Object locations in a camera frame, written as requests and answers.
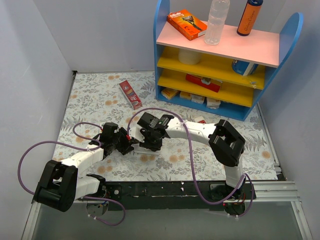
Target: white wall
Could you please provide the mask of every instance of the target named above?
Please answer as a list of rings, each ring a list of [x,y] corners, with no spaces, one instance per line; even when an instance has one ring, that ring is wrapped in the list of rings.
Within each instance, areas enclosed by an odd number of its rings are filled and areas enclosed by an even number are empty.
[[[286,0],[262,5],[254,28],[269,31]],[[154,69],[153,22],[157,0],[34,0],[63,56],[79,72]],[[208,20],[212,0],[171,0]],[[230,0],[226,24],[237,26],[247,0]]]
[[[304,13],[300,39],[261,99],[263,113],[289,180],[296,182],[313,239],[320,239],[320,2],[287,0],[273,28]]]
[[[56,140],[72,72],[32,0],[0,0],[0,239],[20,239],[32,196],[17,166],[32,144]],[[36,189],[54,146],[32,151],[22,179]]]

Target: black bracket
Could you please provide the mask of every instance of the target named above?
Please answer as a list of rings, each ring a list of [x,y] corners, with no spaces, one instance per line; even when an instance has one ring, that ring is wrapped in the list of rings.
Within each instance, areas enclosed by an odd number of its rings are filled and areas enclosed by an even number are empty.
[[[215,126],[209,144],[216,159],[228,167],[238,166],[246,140],[227,120],[221,119]]]
[[[57,209],[67,211],[76,196],[78,169],[61,162],[50,160],[46,163],[33,200]]]
[[[119,128],[118,124],[113,122],[106,122],[103,125],[102,133],[99,133],[93,139],[99,139],[101,142],[104,158],[109,156],[114,150],[118,150],[122,155],[126,155],[134,150],[133,144],[139,143],[136,139],[128,136],[127,130],[123,127]],[[99,145],[96,141],[91,141],[89,144]]]
[[[145,112],[137,124],[142,127],[140,130],[144,136],[144,142],[140,142],[139,146],[150,149],[151,151],[159,151],[162,147],[162,139],[170,138],[166,132],[168,123],[174,116],[164,114],[159,119],[150,113]]]
[[[106,188],[104,187],[106,179],[103,176],[93,174],[93,173],[89,173],[89,174],[87,174],[87,176],[99,180],[98,190],[93,194],[88,194],[87,196],[96,197],[96,198],[103,198],[106,195]]]

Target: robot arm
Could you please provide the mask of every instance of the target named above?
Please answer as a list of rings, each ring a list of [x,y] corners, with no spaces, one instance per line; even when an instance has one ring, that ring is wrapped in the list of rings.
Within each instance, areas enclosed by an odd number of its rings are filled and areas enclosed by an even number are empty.
[[[94,137],[101,142],[101,148],[90,150],[98,145],[91,141],[87,151],[78,152],[63,161],[50,160],[45,165],[33,199],[65,212],[75,199],[92,194],[103,195],[105,178],[95,174],[82,176],[81,173],[109,156],[113,150],[125,155],[134,149],[133,144],[139,143],[140,147],[155,152],[161,149],[163,138],[188,138],[184,123],[172,115],[165,114],[159,119],[144,113],[137,124],[127,135],[123,127],[119,128],[112,122],[106,123],[102,133]],[[211,147],[216,159],[224,165],[226,185],[234,189],[243,173],[241,155],[244,138],[226,120],[220,120],[217,124],[189,121],[185,124],[191,140]]]
[[[188,139],[184,123],[171,115],[163,115],[158,119],[144,113],[137,124],[139,126],[129,130],[129,135],[138,139],[141,147],[153,151],[161,148],[162,138]],[[226,184],[235,188],[243,174],[241,156],[245,139],[226,120],[220,120],[217,124],[187,121],[185,125],[192,141],[211,147],[216,159],[224,165]]]
[[[104,177],[95,174],[81,176],[87,168],[109,156],[113,150],[123,155],[132,151],[134,139],[127,137],[127,131],[117,124],[104,124],[102,133],[94,139],[101,142],[101,148],[96,148],[97,142],[91,141],[87,151],[78,152],[62,161],[50,160],[44,167],[42,176],[36,187],[33,200],[62,212],[67,211],[75,199],[100,193]]]

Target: snack package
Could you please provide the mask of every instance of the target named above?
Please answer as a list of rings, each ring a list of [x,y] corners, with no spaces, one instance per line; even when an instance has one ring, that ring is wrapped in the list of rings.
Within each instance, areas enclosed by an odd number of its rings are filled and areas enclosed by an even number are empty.
[[[170,13],[167,21],[190,41],[204,35],[207,30],[207,25],[186,9]]]
[[[197,104],[203,104],[205,102],[205,97],[196,94],[191,94],[191,101]]]
[[[186,91],[181,91],[180,98],[191,100],[191,93],[186,92]]]
[[[218,109],[220,107],[221,101],[207,97],[206,98],[206,107],[209,109]]]
[[[140,98],[138,97],[138,95],[136,94],[136,92],[131,87],[130,83],[127,80],[125,80],[125,81],[119,83],[119,85],[120,85],[120,88],[121,88],[123,94],[126,96],[126,99],[131,104],[132,108],[134,110],[141,108],[142,102],[141,102]]]
[[[161,91],[162,96],[164,96],[166,99],[171,100],[175,95],[179,93],[179,90],[172,89],[169,87],[166,87]]]

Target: orange bottle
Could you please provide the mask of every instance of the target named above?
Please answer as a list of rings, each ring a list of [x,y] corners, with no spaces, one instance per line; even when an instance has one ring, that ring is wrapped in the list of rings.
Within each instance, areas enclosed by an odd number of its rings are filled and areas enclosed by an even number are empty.
[[[248,36],[255,24],[264,0],[248,0],[243,11],[236,32],[241,36]]]

